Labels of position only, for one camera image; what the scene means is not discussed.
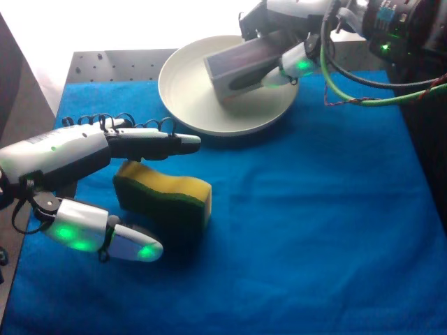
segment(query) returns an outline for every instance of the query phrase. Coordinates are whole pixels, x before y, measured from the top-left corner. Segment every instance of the green cable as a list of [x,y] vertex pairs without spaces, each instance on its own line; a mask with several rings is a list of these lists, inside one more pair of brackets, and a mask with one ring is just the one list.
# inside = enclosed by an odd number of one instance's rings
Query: green cable
[[[321,46],[320,62],[321,62],[321,72],[323,73],[324,79],[328,83],[328,86],[334,91],[334,93],[337,94],[344,101],[355,100],[356,98],[345,94],[341,89],[339,89],[337,85],[330,78],[328,65],[326,64],[325,60],[324,46]],[[428,95],[445,91],[445,89],[447,89],[447,84],[436,86],[431,89]],[[389,105],[398,105],[401,103],[409,103],[411,101],[414,101],[417,98],[419,98],[420,95],[423,94],[424,92],[425,91],[419,91],[416,93],[407,94],[405,96],[396,96],[395,98],[389,98],[389,99],[358,101],[353,104],[360,105],[363,107],[381,107]]]

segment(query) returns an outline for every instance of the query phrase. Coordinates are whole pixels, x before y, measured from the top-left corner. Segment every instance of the plate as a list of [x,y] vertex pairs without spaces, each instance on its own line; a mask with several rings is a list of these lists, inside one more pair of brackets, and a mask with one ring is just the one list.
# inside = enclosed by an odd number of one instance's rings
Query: plate
[[163,65],[159,93],[178,121],[200,133],[238,136],[273,124],[295,100],[298,84],[260,89],[220,103],[203,59],[242,43],[240,36],[214,36],[178,49]]

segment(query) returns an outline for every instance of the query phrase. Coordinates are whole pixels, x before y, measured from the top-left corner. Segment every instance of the yellow sponge layer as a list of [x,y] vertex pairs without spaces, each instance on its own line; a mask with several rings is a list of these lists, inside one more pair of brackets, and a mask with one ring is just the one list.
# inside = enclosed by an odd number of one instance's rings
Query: yellow sponge layer
[[174,177],[146,165],[123,163],[113,179],[120,206],[156,224],[163,246],[196,243],[212,208],[212,188],[193,177]]

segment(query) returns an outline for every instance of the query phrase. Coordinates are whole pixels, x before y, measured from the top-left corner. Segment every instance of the glowing green indicator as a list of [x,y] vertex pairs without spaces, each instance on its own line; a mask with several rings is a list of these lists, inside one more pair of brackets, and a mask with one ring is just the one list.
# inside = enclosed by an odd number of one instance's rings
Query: glowing green indicator
[[57,239],[70,241],[76,237],[76,231],[72,227],[62,226],[55,230],[54,235]]
[[151,246],[143,246],[141,250],[138,252],[138,257],[140,258],[149,258],[153,256],[154,249]]
[[296,64],[296,67],[298,68],[298,70],[307,70],[311,66],[312,66],[312,64],[309,61],[299,61]]
[[70,248],[80,251],[94,251],[95,245],[90,241],[76,241],[68,245]]

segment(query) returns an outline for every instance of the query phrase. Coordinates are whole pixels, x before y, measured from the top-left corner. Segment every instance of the blue cloth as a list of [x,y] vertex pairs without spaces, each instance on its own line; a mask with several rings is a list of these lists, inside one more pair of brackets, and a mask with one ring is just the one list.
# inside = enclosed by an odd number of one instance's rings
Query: blue cloth
[[[335,77],[355,96],[389,96]],[[398,107],[327,108],[323,89],[320,75],[303,78],[263,133],[204,137],[197,154],[148,163],[212,184],[212,221],[189,259],[104,265],[26,237],[3,333],[446,334],[446,236]],[[69,84],[57,126],[99,112],[168,115],[155,82]],[[121,163],[76,198],[124,216],[111,180]]]

